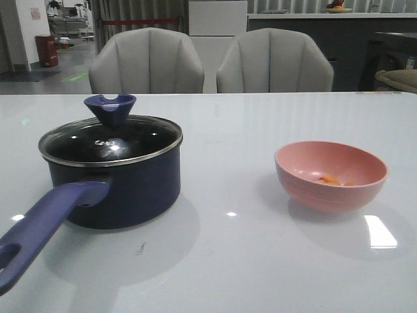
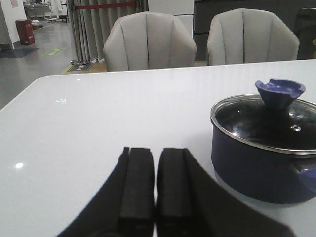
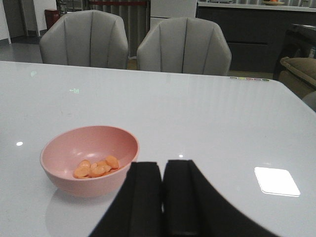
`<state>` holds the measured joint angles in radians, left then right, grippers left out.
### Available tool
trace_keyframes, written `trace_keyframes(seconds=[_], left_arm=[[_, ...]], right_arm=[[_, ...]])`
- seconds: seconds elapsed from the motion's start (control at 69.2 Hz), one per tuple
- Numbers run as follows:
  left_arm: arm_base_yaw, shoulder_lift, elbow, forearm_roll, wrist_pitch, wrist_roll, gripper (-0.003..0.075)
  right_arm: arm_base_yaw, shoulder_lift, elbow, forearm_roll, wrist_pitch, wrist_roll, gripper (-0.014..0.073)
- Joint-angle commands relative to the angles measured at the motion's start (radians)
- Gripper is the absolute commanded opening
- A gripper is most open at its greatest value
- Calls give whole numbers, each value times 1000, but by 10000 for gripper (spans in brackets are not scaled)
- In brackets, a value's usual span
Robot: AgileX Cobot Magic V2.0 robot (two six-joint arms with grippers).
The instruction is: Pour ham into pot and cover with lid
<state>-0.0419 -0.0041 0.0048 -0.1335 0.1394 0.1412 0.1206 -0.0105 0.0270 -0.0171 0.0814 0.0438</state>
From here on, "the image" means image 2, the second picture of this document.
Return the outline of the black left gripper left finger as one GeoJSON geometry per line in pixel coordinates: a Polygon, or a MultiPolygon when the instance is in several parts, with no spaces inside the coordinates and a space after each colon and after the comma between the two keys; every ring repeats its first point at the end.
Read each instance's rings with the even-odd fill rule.
{"type": "Polygon", "coordinates": [[[106,182],[59,236],[152,236],[154,184],[150,149],[125,147],[106,182]]]}

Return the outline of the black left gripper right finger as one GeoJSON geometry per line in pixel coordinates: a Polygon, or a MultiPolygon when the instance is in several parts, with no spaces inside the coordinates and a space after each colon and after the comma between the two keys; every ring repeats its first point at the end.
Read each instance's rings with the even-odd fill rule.
{"type": "Polygon", "coordinates": [[[219,186],[188,149],[163,149],[157,172],[159,237],[293,237],[285,224],[219,186]]]}

